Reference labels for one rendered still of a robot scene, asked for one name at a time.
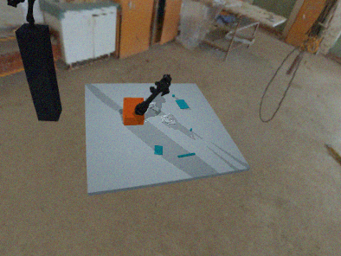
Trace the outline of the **cyan flat square plate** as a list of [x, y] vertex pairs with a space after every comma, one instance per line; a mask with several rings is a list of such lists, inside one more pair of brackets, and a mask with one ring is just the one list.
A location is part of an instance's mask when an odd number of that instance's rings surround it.
[[176, 102], [181, 109], [189, 108], [183, 99], [178, 99]]

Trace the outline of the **small cyan square tile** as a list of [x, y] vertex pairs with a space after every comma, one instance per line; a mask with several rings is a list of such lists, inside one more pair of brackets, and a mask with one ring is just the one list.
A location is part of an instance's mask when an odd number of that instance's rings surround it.
[[163, 146], [155, 145], [154, 154], [163, 155]]

